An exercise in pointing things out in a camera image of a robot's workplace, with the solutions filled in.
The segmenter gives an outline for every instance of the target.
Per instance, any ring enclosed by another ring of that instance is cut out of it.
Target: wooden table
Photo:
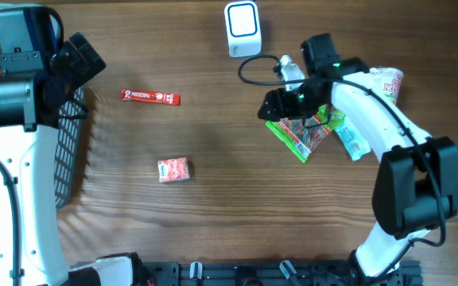
[[[242,83],[227,54],[226,1],[52,5],[107,63],[87,85],[74,194],[59,211],[68,263],[137,251],[144,261],[344,259],[374,224],[378,162],[336,135],[302,164],[256,113],[270,88]],[[332,33],[343,57],[404,71],[398,106],[458,146],[458,2],[259,1],[262,53]],[[275,79],[272,62],[248,76]],[[122,88],[177,92],[181,106],[122,102]],[[158,182],[187,156],[190,181]],[[437,232],[429,235],[437,239]],[[425,285],[458,285],[458,215],[440,249],[419,245]]]

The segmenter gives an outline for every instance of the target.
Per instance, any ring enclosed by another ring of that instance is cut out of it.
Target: green snack package
[[[328,113],[326,112],[326,104],[319,107],[317,111],[317,117],[321,122],[326,122],[328,120]],[[333,131],[335,128],[339,127],[344,122],[344,113],[340,110],[332,110],[332,120],[326,125],[326,127]]]
[[[306,126],[319,124],[319,118],[314,115],[305,121]],[[324,126],[305,128],[301,119],[289,120],[283,118],[279,122],[266,122],[266,126],[277,135],[284,144],[301,160],[306,162],[312,151],[327,137],[331,130]]]

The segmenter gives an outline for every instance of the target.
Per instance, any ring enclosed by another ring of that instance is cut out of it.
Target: black cable
[[[59,116],[60,119],[68,119],[68,120],[86,119],[89,116],[89,108],[84,103],[82,103],[75,97],[71,97],[69,100],[73,104],[77,105],[84,113],[79,113],[76,115],[60,115]]]
[[[63,21],[61,21],[60,15],[55,11],[53,8],[48,7],[49,14],[56,19],[57,24],[60,27],[60,38],[58,39],[57,43],[57,48],[61,49],[63,48],[63,43],[64,43],[64,27],[63,27]]]
[[[14,257],[13,261],[13,271],[12,271],[12,279],[14,281],[14,286],[19,285],[19,280],[21,279],[21,259],[20,259],[20,242],[19,242],[19,219],[18,219],[18,212],[17,212],[17,196],[15,195],[14,190],[14,181],[12,179],[12,175],[5,167],[3,163],[0,161],[0,172],[3,177],[3,183],[8,188],[8,196],[10,198],[10,210],[12,212],[12,234],[13,234],[13,248],[14,248]]]
[[[435,179],[436,177],[434,175],[434,171],[432,169],[432,166],[428,162],[427,157],[425,157],[425,154],[420,150],[420,145],[414,139],[413,134],[411,133],[411,130],[409,128],[407,128],[407,126],[404,124],[404,122],[402,122],[402,120],[395,114],[395,112],[391,109],[391,107],[388,106],[388,104],[382,98],[377,96],[370,88],[366,88],[361,84],[353,83],[352,81],[348,81],[348,80],[311,78],[311,79],[296,79],[296,80],[281,81],[281,82],[261,82],[261,81],[250,80],[250,79],[247,79],[247,78],[243,77],[243,75],[242,75],[243,67],[246,64],[248,64],[249,62],[251,62],[252,60],[257,60],[257,59],[260,59],[260,58],[277,59],[276,56],[260,55],[260,56],[252,56],[251,58],[248,58],[248,59],[244,60],[242,62],[242,64],[239,66],[239,69],[238,69],[238,76],[243,82],[254,84],[254,85],[259,85],[259,86],[281,86],[281,85],[291,84],[291,83],[305,83],[307,81],[318,81],[318,82],[326,82],[326,83],[342,83],[342,84],[347,84],[347,85],[352,86],[352,87],[356,87],[356,88],[364,91],[368,95],[372,96],[375,100],[377,100],[388,111],[388,113],[390,113],[390,115],[394,118],[394,120],[397,122],[399,127],[404,131],[404,134],[409,138],[409,140],[413,144],[414,152],[421,159],[421,163],[423,164],[423,167],[425,168],[425,170],[427,172],[427,177],[429,178],[430,183],[433,186],[434,197],[436,199],[437,214],[438,214],[439,224],[440,224],[440,238],[439,238],[439,241],[438,242],[432,242],[432,241],[430,241],[428,239],[424,239],[424,238],[412,238],[412,239],[410,239],[408,241],[408,244],[406,245],[406,247],[399,253],[397,258],[395,258],[395,260],[392,263],[390,263],[388,265],[388,267],[386,267],[386,269],[381,272],[381,274],[379,274],[376,277],[373,277],[372,283],[376,283],[376,282],[378,282],[380,280],[386,279],[386,277],[388,276],[388,272],[398,262],[400,262],[400,260],[406,255],[406,253],[409,251],[409,249],[411,247],[413,247],[414,243],[421,242],[421,243],[425,243],[426,245],[430,245],[430,246],[433,246],[433,247],[442,246],[444,244],[444,242],[446,241],[446,221],[445,221],[446,219],[444,217],[439,185],[436,182],[436,179]]]
[[[327,125],[328,123],[330,123],[330,121],[332,120],[332,104],[330,102],[326,103],[326,110],[328,111],[326,113],[326,122],[321,122],[321,123],[318,123],[318,124],[305,126],[305,121],[303,121],[303,126],[306,129],[311,129],[311,128],[314,128],[314,127],[323,126],[323,125]]]

